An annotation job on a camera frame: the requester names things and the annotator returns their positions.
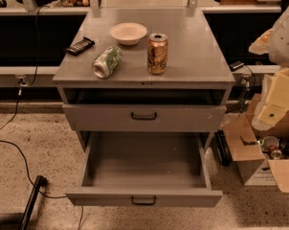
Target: drawer handle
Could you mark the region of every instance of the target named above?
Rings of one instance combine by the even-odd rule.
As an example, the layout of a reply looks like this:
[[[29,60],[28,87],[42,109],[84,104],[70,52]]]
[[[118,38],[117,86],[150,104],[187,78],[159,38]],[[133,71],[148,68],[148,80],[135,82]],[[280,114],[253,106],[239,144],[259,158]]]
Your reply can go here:
[[[137,115],[134,112],[131,112],[131,118],[132,120],[151,121],[151,120],[156,120],[157,113],[154,112],[152,115]]]
[[[148,202],[148,203],[144,203],[144,202],[135,202],[135,198],[134,198],[134,196],[132,196],[131,197],[131,201],[132,201],[132,204],[133,205],[139,205],[139,206],[152,206],[152,205],[154,205],[154,204],[156,204],[156,196],[154,196],[153,198],[153,201],[152,202]]]

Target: drawer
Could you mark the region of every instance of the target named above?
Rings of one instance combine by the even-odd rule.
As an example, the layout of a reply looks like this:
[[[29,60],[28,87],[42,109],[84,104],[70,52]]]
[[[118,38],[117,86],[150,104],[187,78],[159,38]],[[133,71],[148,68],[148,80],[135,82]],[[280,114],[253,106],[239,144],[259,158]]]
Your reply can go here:
[[[198,105],[65,104],[73,130],[217,131],[226,107]]]
[[[92,132],[74,205],[213,207],[213,191],[196,133]]]

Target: white bowl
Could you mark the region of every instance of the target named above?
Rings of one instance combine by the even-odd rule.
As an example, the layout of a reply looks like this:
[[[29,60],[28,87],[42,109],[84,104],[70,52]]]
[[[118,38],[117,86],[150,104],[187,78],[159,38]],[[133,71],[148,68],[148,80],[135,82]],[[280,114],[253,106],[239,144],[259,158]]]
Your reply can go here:
[[[135,45],[146,35],[146,27],[137,23],[122,23],[112,27],[110,34],[122,45]]]

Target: concrete floor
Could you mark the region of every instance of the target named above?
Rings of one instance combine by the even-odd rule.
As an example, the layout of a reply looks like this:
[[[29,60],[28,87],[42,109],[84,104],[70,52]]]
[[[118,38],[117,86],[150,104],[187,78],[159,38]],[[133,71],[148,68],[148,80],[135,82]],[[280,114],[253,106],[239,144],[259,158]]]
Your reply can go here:
[[[0,108],[0,127],[12,114],[13,108]],[[38,174],[48,179],[42,189],[48,196],[65,196],[67,188],[78,184],[83,151],[60,108],[19,107],[13,121],[0,131],[0,140],[13,142],[23,151],[32,180]],[[289,195],[276,186],[244,186],[236,164],[222,167],[212,149],[206,160],[212,188],[224,194],[214,208],[84,207],[81,229],[289,230]],[[0,143],[0,213],[22,211],[31,190],[19,151]],[[36,206],[36,219],[29,229],[78,229],[81,207],[73,206],[69,199],[39,195]],[[2,229],[16,226],[0,226]]]

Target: gray cabinet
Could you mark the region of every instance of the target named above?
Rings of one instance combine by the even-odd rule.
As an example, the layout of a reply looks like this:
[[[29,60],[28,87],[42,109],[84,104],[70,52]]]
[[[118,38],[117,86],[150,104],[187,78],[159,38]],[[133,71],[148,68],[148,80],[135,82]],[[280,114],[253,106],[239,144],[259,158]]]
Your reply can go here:
[[[226,111],[233,76],[202,12],[189,12],[107,9],[85,18],[76,40],[88,36],[95,47],[66,56],[54,78],[84,149],[78,187],[67,189],[73,204],[212,207],[221,198],[211,188],[204,154]],[[122,64],[109,79],[93,74],[93,57],[118,44],[109,28],[124,21],[168,35],[172,55],[162,76],[146,71],[148,35],[136,46],[119,45]]]

